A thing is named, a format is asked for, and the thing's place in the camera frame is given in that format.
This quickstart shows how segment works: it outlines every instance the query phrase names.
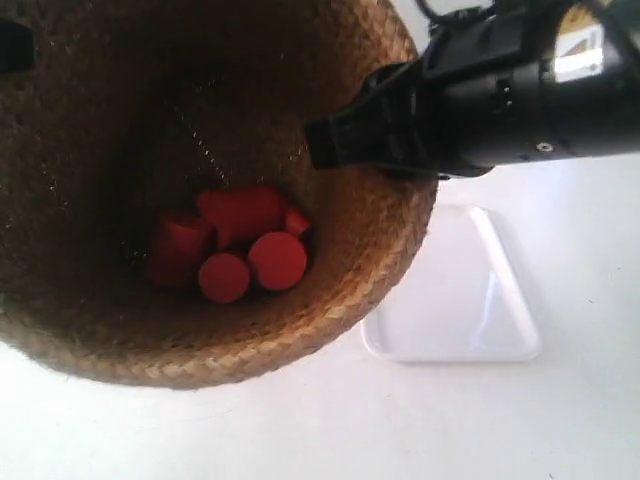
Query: wicker texture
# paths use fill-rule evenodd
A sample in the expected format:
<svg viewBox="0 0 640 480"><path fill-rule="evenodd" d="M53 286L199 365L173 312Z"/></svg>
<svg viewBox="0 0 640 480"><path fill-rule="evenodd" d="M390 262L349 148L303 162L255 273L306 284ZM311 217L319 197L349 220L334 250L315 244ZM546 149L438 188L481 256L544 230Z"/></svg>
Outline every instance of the wicker texture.
<svg viewBox="0 0 640 480"><path fill-rule="evenodd" d="M304 119L410 58L386 0L18 0L38 66L0 84L0 336L100 381L198 388L334 340L399 281L436 182L316 173ZM276 185L317 225L292 291L231 307L149 288L153 220L201 188Z"/></svg>

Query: white tray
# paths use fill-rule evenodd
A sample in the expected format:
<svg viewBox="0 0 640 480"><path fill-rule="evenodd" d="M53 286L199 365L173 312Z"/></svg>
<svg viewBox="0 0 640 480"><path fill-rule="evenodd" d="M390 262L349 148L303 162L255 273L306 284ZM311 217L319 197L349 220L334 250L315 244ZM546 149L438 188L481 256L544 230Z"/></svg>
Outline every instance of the white tray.
<svg viewBox="0 0 640 480"><path fill-rule="evenodd" d="M541 350L488 214L437 206L400 285L362 323L367 349L397 362L521 362Z"/></svg>

